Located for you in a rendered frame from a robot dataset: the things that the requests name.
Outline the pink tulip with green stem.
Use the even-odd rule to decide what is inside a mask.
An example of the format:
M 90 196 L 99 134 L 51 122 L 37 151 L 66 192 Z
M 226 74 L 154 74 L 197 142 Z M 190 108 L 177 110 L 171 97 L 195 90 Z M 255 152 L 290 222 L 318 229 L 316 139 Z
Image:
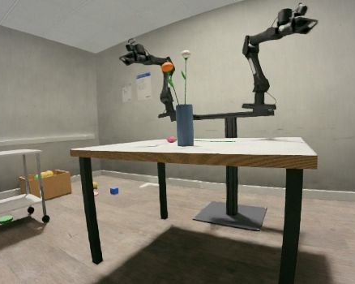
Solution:
M 170 136 L 167 138 L 167 141 L 170 142 L 170 143 L 173 143 L 175 141 L 177 141 L 177 139 L 175 139 L 174 137 Z

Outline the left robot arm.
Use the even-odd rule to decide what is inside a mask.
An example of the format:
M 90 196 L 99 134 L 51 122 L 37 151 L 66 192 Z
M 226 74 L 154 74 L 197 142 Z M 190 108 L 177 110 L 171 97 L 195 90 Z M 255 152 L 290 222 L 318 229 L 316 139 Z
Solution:
M 297 16 L 304 15 L 306 9 L 306 6 L 302 4 L 298 5 L 295 13 L 298 14 Z M 259 43 L 265 41 L 279 40 L 284 36 L 290 35 L 287 34 L 284 30 L 284 26 L 286 25 L 286 23 L 289 22 L 290 17 L 292 17 L 292 9 L 281 9 L 277 12 L 276 27 L 267 28 L 265 31 L 255 35 L 246 35 L 242 53 L 249 61 L 253 73 L 254 88 L 252 92 L 255 94 L 254 103 L 244 103 L 242 105 L 276 106 L 276 104 L 264 105 L 265 93 L 267 93 L 268 89 L 270 88 L 270 84 L 268 82 L 268 79 L 266 79 L 259 62 Z

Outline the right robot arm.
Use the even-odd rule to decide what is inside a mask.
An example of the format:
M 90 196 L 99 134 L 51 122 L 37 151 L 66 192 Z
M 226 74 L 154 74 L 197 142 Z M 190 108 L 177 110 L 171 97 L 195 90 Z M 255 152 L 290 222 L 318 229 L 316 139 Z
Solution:
M 128 43 L 125 45 L 127 51 L 131 51 L 133 49 L 133 46 L 131 43 Z M 144 51 L 144 47 L 141 44 L 136 44 L 134 45 L 135 51 L 137 51 L 137 54 L 141 57 L 141 61 L 138 63 L 143 63 L 144 66 L 148 66 L 148 65 L 159 65 L 160 67 L 163 66 L 163 64 L 165 64 L 166 62 L 170 62 L 173 64 L 172 60 L 170 57 L 166 57 L 166 58 L 158 58 L 155 57 L 151 54 L 146 55 L 146 52 Z M 146 61 L 146 62 L 145 62 Z M 170 76 L 172 79 L 173 76 L 173 72 L 175 71 L 175 66 L 173 65 L 173 69 L 170 72 Z M 176 110 L 173 108 L 173 97 L 170 91 L 170 85 L 167 81 L 167 79 L 169 77 L 169 74 L 165 71 L 162 71 L 163 75 L 164 75 L 164 80 L 163 80 L 163 88 L 160 94 L 160 101 L 165 104 L 165 108 L 166 108 L 166 113 L 163 114 L 169 114 L 169 113 L 173 113 L 176 112 Z M 171 103 L 172 102 L 172 103 Z M 158 114 L 163 115 L 163 114 Z

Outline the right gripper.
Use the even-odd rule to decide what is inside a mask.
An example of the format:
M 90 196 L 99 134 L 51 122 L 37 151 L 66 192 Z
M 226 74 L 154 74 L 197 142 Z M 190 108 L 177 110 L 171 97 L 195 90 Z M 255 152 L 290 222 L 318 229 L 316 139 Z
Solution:
M 125 61 L 122 60 L 122 58 L 124 58 Z M 137 54 L 137 51 L 135 51 L 134 46 L 131 52 L 129 51 L 129 53 L 123 54 L 121 57 L 119 57 L 119 59 L 123 61 L 127 66 L 131 65 L 132 63 L 138 63 L 141 61 L 141 57 Z

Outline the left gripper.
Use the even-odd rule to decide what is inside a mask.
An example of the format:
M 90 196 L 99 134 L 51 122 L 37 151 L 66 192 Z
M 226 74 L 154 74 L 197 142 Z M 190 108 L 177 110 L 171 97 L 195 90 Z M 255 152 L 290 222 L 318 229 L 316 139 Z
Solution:
M 295 11 L 292 13 L 292 17 L 289 18 L 289 22 L 284 26 L 284 30 L 287 34 L 294 34 L 294 33 L 307 34 L 312 29 L 312 27 L 317 24 L 317 20 L 297 16 L 298 14 L 295 13 L 296 10 L 297 7 Z M 308 27 L 308 24 L 310 24 L 312 21 L 313 23 Z

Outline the blue-grey hollow cylinder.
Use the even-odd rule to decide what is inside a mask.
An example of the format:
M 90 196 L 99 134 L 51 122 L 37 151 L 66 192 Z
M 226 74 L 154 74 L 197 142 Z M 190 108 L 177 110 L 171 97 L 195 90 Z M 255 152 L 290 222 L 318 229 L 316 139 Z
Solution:
M 176 105 L 177 146 L 194 146 L 193 105 Z

